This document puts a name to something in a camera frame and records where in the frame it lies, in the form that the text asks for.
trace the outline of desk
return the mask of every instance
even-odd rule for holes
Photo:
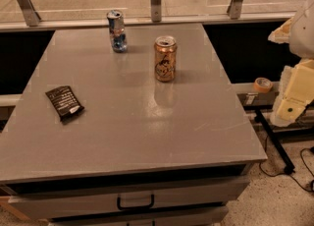
[[[222,220],[267,156],[202,25],[128,27],[121,54],[108,32],[55,32],[0,137],[11,205],[51,225]],[[167,84],[154,78],[164,34],[178,42]],[[45,95],[60,85],[85,107],[66,125]]]

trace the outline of drawer handle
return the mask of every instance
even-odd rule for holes
[[[134,210],[134,209],[148,209],[151,208],[155,203],[155,196],[150,196],[150,203],[144,206],[121,206],[121,198],[117,198],[117,207],[119,210]]]
[[[155,226],[155,221],[151,222],[151,226]]]

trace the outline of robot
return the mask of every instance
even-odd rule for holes
[[[270,121],[287,127],[314,99],[314,0],[307,0],[294,17],[274,30],[269,40],[289,43],[291,53],[301,58],[293,68],[285,66]]]

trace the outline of can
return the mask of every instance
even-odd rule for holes
[[[159,36],[155,40],[155,78],[169,82],[176,75],[177,43],[170,35]]]
[[[109,22],[110,43],[115,52],[127,51],[127,37],[125,32],[124,15],[119,10],[111,10],[107,14]]]

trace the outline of tiled floor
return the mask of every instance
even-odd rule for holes
[[[277,13],[295,11],[304,0],[244,0],[243,13]],[[126,17],[148,18],[149,0],[32,0],[34,7],[44,21],[103,19],[111,8],[121,8]],[[163,0],[164,16],[226,15],[230,0]],[[0,22],[22,21],[23,17],[15,0],[0,0]],[[266,135],[257,133],[265,144]],[[293,176],[307,185],[313,176],[304,167],[299,152],[314,146],[314,141],[288,142],[284,144],[296,172]],[[283,162],[268,142],[269,160],[263,169],[275,174],[282,171]],[[304,152],[304,158],[314,171],[314,155]],[[270,178],[264,175],[258,165],[250,171],[251,183],[236,201],[228,203],[230,213],[223,221],[225,226],[313,226],[314,197],[306,193],[288,176]],[[10,213],[0,210],[2,226],[45,226],[42,222],[22,222]]]

